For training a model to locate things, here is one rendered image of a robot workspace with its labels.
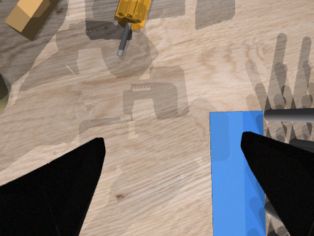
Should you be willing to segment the tan ring spacer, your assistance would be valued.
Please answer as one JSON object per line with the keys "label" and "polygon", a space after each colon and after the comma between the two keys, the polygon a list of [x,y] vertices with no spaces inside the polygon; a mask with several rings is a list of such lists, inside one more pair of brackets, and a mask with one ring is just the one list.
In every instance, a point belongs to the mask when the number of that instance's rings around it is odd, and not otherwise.
{"label": "tan ring spacer", "polygon": [[4,81],[0,78],[0,114],[4,111],[8,104],[9,92]]}

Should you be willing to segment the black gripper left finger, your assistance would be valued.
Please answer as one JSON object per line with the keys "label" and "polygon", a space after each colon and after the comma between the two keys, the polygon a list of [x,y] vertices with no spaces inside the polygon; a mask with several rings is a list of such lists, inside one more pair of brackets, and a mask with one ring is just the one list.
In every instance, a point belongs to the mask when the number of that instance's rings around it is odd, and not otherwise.
{"label": "black gripper left finger", "polygon": [[79,236],[105,154],[97,137],[0,186],[0,236]]}

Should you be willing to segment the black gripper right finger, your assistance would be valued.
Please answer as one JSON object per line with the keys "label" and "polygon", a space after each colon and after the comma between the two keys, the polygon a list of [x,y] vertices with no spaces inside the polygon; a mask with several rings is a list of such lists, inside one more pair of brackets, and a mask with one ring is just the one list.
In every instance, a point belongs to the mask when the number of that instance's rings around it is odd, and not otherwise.
{"label": "black gripper right finger", "polygon": [[290,236],[314,236],[314,153],[254,132],[241,149]]}

